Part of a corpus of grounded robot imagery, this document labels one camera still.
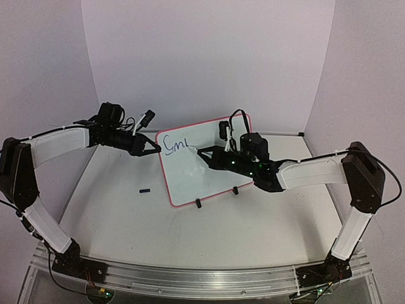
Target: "whiteboard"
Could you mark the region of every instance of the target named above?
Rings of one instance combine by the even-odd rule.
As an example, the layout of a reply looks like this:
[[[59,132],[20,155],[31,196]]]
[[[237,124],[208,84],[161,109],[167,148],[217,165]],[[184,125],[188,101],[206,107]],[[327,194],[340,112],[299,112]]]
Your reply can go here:
[[[247,117],[251,128],[251,118]],[[173,207],[193,204],[196,199],[206,200],[252,182],[251,178],[233,172],[212,170],[197,155],[197,149],[225,146],[225,141],[220,139],[218,124],[228,119],[217,118],[156,134],[156,142],[162,148],[159,157]],[[242,115],[234,116],[232,125],[232,135],[239,149],[239,137],[246,133]]]

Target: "white wall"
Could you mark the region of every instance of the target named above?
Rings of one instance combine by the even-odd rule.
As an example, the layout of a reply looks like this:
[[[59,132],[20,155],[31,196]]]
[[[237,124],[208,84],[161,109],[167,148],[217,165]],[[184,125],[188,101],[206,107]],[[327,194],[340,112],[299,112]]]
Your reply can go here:
[[[83,0],[100,103],[153,109],[151,128],[230,115],[302,132],[318,87],[334,0]]]
[[[80,0],[1,1],[0,29],[1,143],[97,113]],[[89,153],[62,156],[37,170],[40,194],[56,218]],[[37,242],[3,205],[0,231],[0,303],[14,303]]]
[[[337,1],[306,137],[316,154],[362,141],[405,183],[405,1]],[[345,186],[333,187],[340,209]],[[385,200],[397,194],[387,177]],[[405,199],[378,211],[364,235],[384,303],[403,303]]]

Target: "pink whiteboard frame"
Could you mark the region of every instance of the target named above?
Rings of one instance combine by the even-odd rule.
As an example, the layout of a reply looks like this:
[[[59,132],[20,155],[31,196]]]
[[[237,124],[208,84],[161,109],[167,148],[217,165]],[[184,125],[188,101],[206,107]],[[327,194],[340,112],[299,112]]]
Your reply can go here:
[[[252,120],[251,120],[251,117],[249,116],[249,114],[246,114],[246,116],[247,116],[247,119],[249,119],[249,127],[250,127],[250,131],[252,132]],[[229,116],[227,116],[227,117],[221,117],[221,118],[215,118],[215,119],[211,119],[211,120],[206,120],[206,121],[203,121],[203,122],[191,123],[191,124],[189,124],[189,125],[183,125],[183,126],[181,126],[181,127],[177,127],[177,128],[172,128],[172,129],[167,129],[167,130],[159,131],[159,132],[156,134],[155,141],[156,141],[157,144],[159,144],[159,142],[158,142],[158,136],[159,136],[161,133],[164,133],[164,132],[173,131],[173,130],[178,130],[178,129],[183,129],[183,128],[187,128],[187,127],[192,127],[193,125],[206,124],[206,123],[208,123],[208,122],[215,122],[215,121],[218,121],[218,122],[219,122],[219,121],[221,121],[221,120],[229,120]],[[191,202],[189,202],[189,203],[184,203],[183,205],[179,205],[179,206],[173,205],[173,201],[171,200],[171,196],[170,196],[169,185],[168,185],[168,183],[167,183],[165,168],[164,168],[163,162],[162,162],[161,153],[159,153],[159,160],[160,160],[160,165],[161,165],[161,167],[162,167],[163,177],[165,178],[165,184],[166,184],[166,189],[167,189],[167,193],[168,193],[169,200],[170,200],[170,205],[171,205],[172,207],[174,207],[174,208],[181,208],[181,207],[184,207],[184,206],[194,205],[194,204],[196,203],[195,201],[191,201]],[[253,182],[248,182],[247,184],[241,185],[241,186],[239,186],[238,188],[246,187],[246,186],[251,185],[251,184],[253,184]],[[206,197],[204,197],[204,198],[200,198],[200,200],[201,200],[201,201],[205,201],[205,200],[208,200],[209,198],[213,198],[213,197],[215,197],[215,196],[218,196],[218,195],[221,195],[221,194],[230,192],[230,191],[232,191],[232,190],[233,190],[233,189],[229,189],[229,190],[225,190],[225,191],[222,191],[222,192],[219,192],[219,193],[216,193],[216,194],[212,194],[212,195],[210,195],[210,196],[206,196]]]

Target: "white table surface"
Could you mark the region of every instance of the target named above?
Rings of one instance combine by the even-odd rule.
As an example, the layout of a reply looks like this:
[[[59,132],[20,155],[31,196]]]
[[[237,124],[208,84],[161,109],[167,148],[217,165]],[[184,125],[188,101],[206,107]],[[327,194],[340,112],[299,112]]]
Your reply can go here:
[[[265,136],[272,160],[305,158],[303,138]],[[139,190],[150,188],[150,193]],[[98,147],[61,226],[83,255],[142,265],[228,269],[323,260],[341,224],[326,186],[267,193],[254,185],[202,208],[169,204],[158,155]]]

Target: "white backdrop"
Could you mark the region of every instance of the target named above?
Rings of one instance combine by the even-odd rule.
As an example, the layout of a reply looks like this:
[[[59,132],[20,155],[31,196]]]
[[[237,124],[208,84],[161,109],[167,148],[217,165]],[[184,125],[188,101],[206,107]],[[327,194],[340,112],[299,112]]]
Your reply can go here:
[[[99,102],[157,113],[165,129],[242,107],[255,130],[304,130],[333,0],[83,0]]]

